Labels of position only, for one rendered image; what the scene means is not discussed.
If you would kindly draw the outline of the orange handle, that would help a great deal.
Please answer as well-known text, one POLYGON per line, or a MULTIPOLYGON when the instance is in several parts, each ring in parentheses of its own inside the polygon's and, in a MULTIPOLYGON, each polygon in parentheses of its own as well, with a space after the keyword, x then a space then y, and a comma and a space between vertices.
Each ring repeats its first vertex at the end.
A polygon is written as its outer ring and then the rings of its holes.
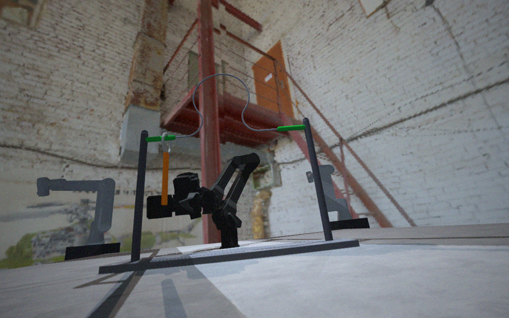
POLYGON ((162 175, 162 205, 167 205, 167 192, 168 192, 168 157, 171 153, 171 140, 168 141, 168 152, 164 147, 164 136, 168 136, 167 132, 164 132, 162 135, 161 143, 163 147, 163 175, 162 175))

